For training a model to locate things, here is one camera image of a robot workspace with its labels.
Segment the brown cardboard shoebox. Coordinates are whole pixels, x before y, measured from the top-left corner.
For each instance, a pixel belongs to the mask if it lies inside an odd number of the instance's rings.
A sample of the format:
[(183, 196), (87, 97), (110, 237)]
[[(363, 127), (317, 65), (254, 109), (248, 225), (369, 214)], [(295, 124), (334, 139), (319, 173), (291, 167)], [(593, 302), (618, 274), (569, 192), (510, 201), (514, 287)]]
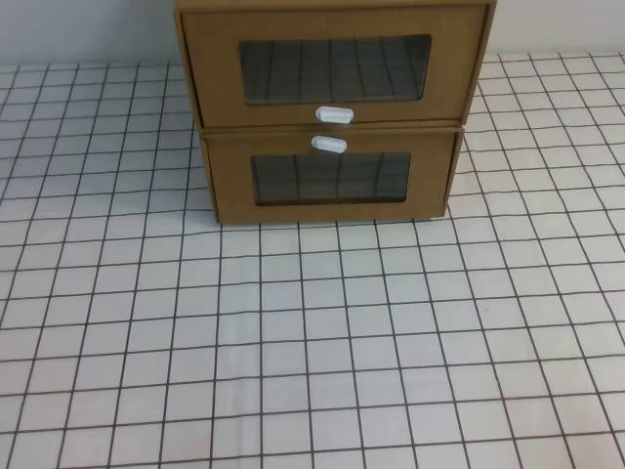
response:
[[(312, 147), (345, 140), (344, 153)], [(204, 133), (223, 224), (423, 220), (445, 212), (459, 127)]]
[(180, 1), (175, 23), (203, 128), (464, 123), (492, 1)]

